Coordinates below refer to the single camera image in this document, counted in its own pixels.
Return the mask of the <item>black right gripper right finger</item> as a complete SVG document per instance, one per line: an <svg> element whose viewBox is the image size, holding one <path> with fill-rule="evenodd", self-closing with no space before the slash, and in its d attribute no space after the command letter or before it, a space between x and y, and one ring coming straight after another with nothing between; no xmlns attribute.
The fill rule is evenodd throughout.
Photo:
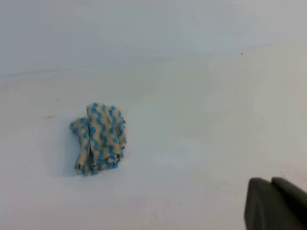
<svg viewBox="0 0 307 230"><path fill-rule="evenodd" d="M307 229L307 193L282 177L273 177L271 184L279 191L290 213Z"/></svg>

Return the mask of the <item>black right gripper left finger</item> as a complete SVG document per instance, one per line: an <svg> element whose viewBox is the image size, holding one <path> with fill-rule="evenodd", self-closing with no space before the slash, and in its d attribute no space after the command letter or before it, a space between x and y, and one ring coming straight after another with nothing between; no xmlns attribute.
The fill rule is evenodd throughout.
<svg viewBox="0 0 307 230"><path fill-rule="evenodd" d="M249 180L244 220L247 230L304 230L271 181L262 178Z"/></svg>

